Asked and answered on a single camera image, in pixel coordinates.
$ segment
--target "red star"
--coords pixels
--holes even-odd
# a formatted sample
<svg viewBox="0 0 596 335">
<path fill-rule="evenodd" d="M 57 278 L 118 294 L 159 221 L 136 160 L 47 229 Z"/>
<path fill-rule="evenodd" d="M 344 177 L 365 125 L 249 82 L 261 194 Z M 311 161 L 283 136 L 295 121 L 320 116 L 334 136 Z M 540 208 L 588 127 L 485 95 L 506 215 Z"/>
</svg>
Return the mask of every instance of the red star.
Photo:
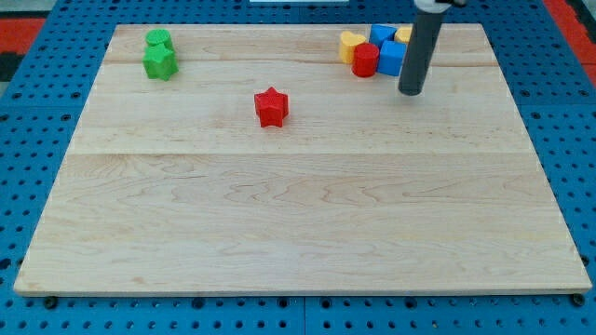
<svg viewBox="0 0 596 335">
<path fill-rule="evenodd" d="M 283 118 L 289 113 L 287 94 L 270 87 L 264 93 L 254 95 L 254 106 L 261 119 L 261 127 L 283 127 Z"/>
</svg>

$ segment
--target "green block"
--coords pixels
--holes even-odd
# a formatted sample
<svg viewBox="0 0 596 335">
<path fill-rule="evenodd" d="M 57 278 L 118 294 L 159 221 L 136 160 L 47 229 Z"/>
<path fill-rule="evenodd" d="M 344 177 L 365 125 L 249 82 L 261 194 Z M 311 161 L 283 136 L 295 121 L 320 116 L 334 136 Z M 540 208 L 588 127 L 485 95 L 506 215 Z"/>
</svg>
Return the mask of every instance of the green block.
<svg viewBox="0 0 596 335">
<path fill-rule="evenodd" d="M 171 43 L 171 36 L 169 32 L 165 29 L 154 29 L 151 32 L 147 33 L 145 36 L 145 41 L 147 42 L 147 46 L 154 47 L 160 44 L 166 46 L 166 48 L 176 52 L 174 50 L 174 45 Z"/>
<path fill-rule="evenodd" d="M 142 58 L 142 65 L 150 79 L 159 78 L 167 81 L 178 72 L 174 52 L 163 44 L 147 47 L 145 57 Z"/>
</svg>

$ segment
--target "wood grain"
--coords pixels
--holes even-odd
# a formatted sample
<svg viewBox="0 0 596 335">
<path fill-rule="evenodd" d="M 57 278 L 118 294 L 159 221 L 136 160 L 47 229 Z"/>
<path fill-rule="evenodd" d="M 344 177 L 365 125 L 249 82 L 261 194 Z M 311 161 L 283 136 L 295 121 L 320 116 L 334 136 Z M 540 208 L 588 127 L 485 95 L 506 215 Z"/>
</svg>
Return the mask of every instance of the wood grain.
<svg viewBox="0 0 596 335">
<path fill-rule="evenodd" d="M 28 296 L 477 295 L 591 283 L 479 25 L 425 92 L 353 76 L 342 30 L 119 26 L 21 266 Z M 260 128 L 252 94 L 290 94 Z"/>
</svg>

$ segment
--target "yellow half-cylinder block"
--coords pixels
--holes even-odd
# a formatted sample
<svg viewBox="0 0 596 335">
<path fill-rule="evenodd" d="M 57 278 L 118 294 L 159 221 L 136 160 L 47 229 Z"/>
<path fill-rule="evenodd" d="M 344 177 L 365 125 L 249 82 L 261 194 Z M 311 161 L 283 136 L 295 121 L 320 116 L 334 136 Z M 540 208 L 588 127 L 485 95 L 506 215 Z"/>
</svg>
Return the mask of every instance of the yellow half-cylinder block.
<svg viewBox="0 0 596 335">
<path fill-rule="evenodd" d="M 412 27 L 400 27 L 394 36 L 396 42 L 410 43 L 410 35 L 412 34 Z"/>
<path fill-rule="evenodd" d="M 339 37 L 339 58 L 346 64 L 354 61 L 354 48 L 366 42 L 366 37 L 359 33 L 344 31 Z"/>
</svg>

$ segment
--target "blue block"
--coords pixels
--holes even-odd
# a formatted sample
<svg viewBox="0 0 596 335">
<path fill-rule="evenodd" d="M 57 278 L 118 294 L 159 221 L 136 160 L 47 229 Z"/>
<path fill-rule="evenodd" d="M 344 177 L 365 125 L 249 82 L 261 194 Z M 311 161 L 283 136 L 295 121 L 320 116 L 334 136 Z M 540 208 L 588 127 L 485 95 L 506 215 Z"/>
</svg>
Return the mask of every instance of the blue block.
<svg viewBox="0 0 596 335">
<path fill-rule="evenodd" d="M 385 41 L 393 41 L 393 36 L 397 28 L 387 27 L 381 24 L 373 24 L 371 27 L 371 36 L 369 42 L 376 45 L 378 48 L 383 46 Z"/>
<path fill-rule="evenodd" d="M 406 45 L 400 42 L 385 41 L 381 47 L 379 66 L 376 72 L 380 74 L 400 75 L 403 55 L 406 53 Z"/>
</svg>

